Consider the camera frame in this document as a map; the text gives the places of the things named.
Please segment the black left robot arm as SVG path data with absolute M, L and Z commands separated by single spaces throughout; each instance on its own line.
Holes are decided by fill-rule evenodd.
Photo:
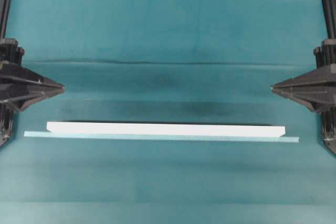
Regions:
M 12 135 L 15 113 L 64 92 L 65 87 L 22 66 L 25 51 L 5 38 L 11 0 L 1 0 L 1 145 Z

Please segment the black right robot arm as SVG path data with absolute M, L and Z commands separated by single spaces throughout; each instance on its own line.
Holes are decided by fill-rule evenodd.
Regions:
M 273 93 L 322 115 L 326 144 L 335 140 L 335 0 L 322 0 L 328 38 L 313 50 L 317 68 L 271 86 Z

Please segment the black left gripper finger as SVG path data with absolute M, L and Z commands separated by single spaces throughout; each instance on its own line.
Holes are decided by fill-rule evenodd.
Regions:
M 15 112 L 21 112 L 37 102 L 62 94 L 64 91 L 64 86 L 5 85 L 5 106 Z
M 24 84 L 33 84 L 37 86 L 63 88 L 64 85 L 47 77 L 41 76 L 22 66 L 1 62 L 1 79 Z

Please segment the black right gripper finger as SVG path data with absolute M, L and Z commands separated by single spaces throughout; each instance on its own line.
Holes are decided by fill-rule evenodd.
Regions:
M 299 103 L 317 114 L 335 108 L 335 88 L 333 87 L 272 87 L 271 90 L 273 93 Z
M 335 82 L 335 64 L 325 65 L 271 86 L 272 89 L 322 85 Z

